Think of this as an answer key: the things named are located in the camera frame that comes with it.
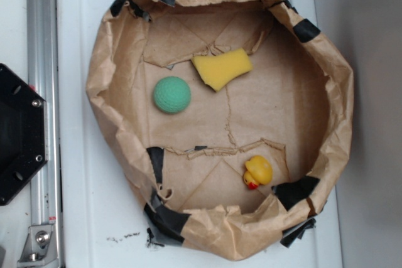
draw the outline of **sponge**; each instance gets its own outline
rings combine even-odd
[[[253,65],[242,48],[219,56],[195,56],[191,61],[204,83],[216,92],[234,78],[253,70]]]

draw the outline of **black bracket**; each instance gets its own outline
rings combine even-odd
[[[47,162],[46,102],[0,64],[0,205],[7,205]]]

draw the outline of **green ball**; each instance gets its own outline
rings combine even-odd
[[[181,78],[162,78],[153,91],[153,100],[163,112],[174,114],[187,108],[191,101],[190,87]]]

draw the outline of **bolt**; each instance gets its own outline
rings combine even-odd
[[[32,254],[30,254],[28,256],[28,260],[30,262],[36,262],[37,260],[40,260],[40,259],[41,259],[41,257],[39,256],[39,253],[37,253],[37,252],[33,252]]]
[[[46,245],[49,240],[50,240],[50,235],[45,232],[44,230],[41,230],[40,232],[38,232],[35,236],[36,242],[40,245],[40,246],[44,246]]]
[[[33,100],[32,106],[35,108],[40,108],[40,107],[42,107],[42,101],[41,100]]]

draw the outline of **rubber duck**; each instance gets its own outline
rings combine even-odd
[[[267,185],[272,180],[272,166],[264,157],[253,156],[245,163],[247,171],[243,175],[244,183],[250,190],[255,190],[259,185]]]

